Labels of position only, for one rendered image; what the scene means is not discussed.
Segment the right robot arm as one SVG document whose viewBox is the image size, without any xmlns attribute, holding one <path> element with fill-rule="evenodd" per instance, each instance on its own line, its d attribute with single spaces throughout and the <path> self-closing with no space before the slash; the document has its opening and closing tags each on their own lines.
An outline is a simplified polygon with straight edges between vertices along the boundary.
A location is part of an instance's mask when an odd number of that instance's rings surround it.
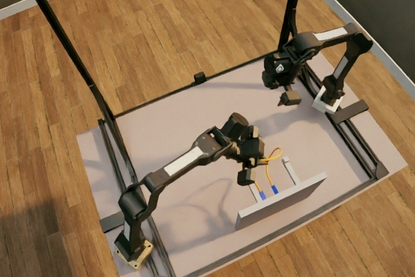
<svg viewBox="0 0 415 277">
<path fill-rule="evenodd" d="M 234 150 L 235 141 L 248 125 L 249 122 L 242 115 L 233 112 L 221 129 L 216 126 L 208 128 L 197 137 L 187 152 L 126 188 L 118 201 L 124 213 L 124 230 L 114 243 L 127 262 L 137 261 L 146 248 L 145 237 L 140 232 L 141 223 L 156 209 L 159 195 L 165 187 L 197 166 L 206 166 L 221 156 L 229 157 Z M 238 151 L 238 155 L 247 162 L 252 158 L 263 157 L 265 143 L 261 138 L 262 136 L 256 132 L 249 132 L 246 141 L 239 140 L 241 151 Z M 136 191 L 136 188 L 143 184 L 150 191 L 148 205 Z"/>
</svg>

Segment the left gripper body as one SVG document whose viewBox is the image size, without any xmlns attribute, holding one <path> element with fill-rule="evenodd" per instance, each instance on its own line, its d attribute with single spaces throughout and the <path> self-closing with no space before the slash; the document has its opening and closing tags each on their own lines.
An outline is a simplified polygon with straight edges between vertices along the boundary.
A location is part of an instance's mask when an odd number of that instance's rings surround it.
<svg viewBox="0 0 415 277">
<path fill-rule="evenodd" d="M 285 92 L 281 94 L 281 100 L 283 102 L 283 105 L 292 106 L 292 105 L 300 104 L 302 99 L 298 91 L 293 91 L 291 88 L 291 84 L 295 83 L 294 79 L 301 75 L 300 72 L 297 74 L 284 72 L 284 75 L 285 75 L 285 82 L 284 82 L 283 87 L 285 89 Z"/>
</svg>

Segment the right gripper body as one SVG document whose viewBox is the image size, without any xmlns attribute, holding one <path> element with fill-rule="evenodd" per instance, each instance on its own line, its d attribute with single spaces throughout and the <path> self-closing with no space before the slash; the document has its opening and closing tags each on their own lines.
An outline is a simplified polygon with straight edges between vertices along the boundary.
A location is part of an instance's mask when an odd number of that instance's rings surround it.
<svg viewBox="0 0 415 277">
<path fill-rule="evenodd" d="M 255 182 L 255 171 L 253 169 L 250 169 L 251 167 L 255 167 L 255 159 L 252 158 L 252 161 L 247 162 L 238 155 L 238 151 L 241 151 L 241 145 L 239 144 L 239 140 L 246 141 L 247 138 L 249 138 L 249 132 L 258 133 L 258 127 L 254 125 L 248 126 L 246 130 L 242 133 L 241 139 L 235 141 L 235 147 L 232 154 L 229 157 L 226 157 L 227 160 L 232 159 L 235 160 L 236 163 L 243 163 L 243 170 L 239 171 L 237 174 L 237 183 L 240 186 L 247 186 L 250 184 L 254 184 Z"/>
</svg>

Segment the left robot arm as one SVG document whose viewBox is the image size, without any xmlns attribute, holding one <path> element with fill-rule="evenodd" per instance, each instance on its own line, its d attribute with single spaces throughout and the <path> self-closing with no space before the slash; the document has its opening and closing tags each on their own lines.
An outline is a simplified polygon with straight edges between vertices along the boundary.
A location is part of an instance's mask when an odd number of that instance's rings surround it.
<svg viewBox="0 0 415 277">
<path fill-rule="evenodd" d="M 344 79 L 360 54 L 367 53 L 374 44 L 367 33 L 351 22 L 345 26 L 324 32 L 301 32 L 282 46 L 284 52 L 265 57 L 262 80 L 266 88 L 278 89 L 285 82 L 284 72 L 297 74 L 306 61 L 312 60 L 321 49 L 346 42 L 346 52 L 332 75 L 324 77 L 323 92 L 320 101 L 334 106 L 346 93 Z M 293 51 L 291 46 L 296 49 Z M 278 86 L 279 85 L 279 86 Z"/>
</svg>

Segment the yellow cable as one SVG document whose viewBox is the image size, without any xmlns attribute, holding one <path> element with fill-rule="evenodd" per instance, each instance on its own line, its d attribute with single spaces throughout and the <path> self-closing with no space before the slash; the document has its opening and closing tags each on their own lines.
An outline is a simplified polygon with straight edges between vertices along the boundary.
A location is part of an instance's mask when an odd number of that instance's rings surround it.
<svg viewBox="0 0 415 277">
<path fill-rule="evenodd" d="M 280 152 L 279 152 L 279 154 L 277 155 L 277 156 L 275 156 L 275 157 L 273 157 L 273 158 L 270 158 L 271 156 L 272 156 L 272 154 L 277 150 L 277 149 L 279 149 L 280 150 Z M 276 159 L 277 157 L 279 157 L 280 156 L 280 154 L 281 154 L 281 148 L 276 148 L 276 149 L 274 149 L 273 151 L 272 151 L 272 153 L 270 154 L 270 156 L 269 156 L 269 159 L 264 159 L 263 161 L 269 161 L 269 160 L 273 160 L 273 159 Z M 273 183 L 271 182 L 271 180 L 270 180 L 270 178 L 269 178 L 269 175 L 268 175 L 268 165 L 266 165 L 266 173 L 267 173 L 267 177 L 268 177 L 268 179 L 269 179 L 269 181 L 270 181 L 270 183 L 271 183 L 271 188 L 272 188 L 272 190 L 273 190 L 273 192 L 274 192 L 274 194 L 276 194 L 276 193 L 279 193 L 278 192 L 278 190 L 276 189 L 276 187 L 275 187 L 275 185 L 273 185 Z M 259 186 L 257 185 L 257 183 L 256 182 L 254 182 L 254 184 L 257 186 L 257 188 L 258 188 L 258 190 L 259 190 L 259 192 L 261 191 L 260 190 L 260 188 L 259 188 Z"/>
</svg>

